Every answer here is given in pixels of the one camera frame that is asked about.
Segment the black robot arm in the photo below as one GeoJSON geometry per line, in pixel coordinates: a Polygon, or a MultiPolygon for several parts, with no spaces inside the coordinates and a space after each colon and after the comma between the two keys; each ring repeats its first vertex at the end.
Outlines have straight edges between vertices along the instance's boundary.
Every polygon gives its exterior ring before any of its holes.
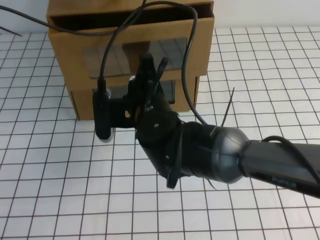
{"type": "Polygon", "coordinates": [[[151,54],[139,59],[129,82],[130,115],[136,139],[156,171],[174,189],[182,177],[195,176],[226,184],[257,179],[312,197],[320,196],[320,147],[292,143],[280,136],[250,140],[239,129],[184,122],[165,99],[151,54]]]}

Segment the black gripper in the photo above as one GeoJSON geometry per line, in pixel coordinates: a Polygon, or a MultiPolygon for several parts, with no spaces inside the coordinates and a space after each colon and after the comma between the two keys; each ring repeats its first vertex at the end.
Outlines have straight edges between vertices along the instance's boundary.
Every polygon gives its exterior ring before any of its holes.
{"type": "Polygon", "coordinates": [[[135,82],[128,84],[127,99],[134,114],[136,139],[155,170],[164,178],[184,176],[178,154],[182,122],[164,95],[160,79],[168,64],[163,57],[155,71],[150,53],[140,57],[135,82]]]}

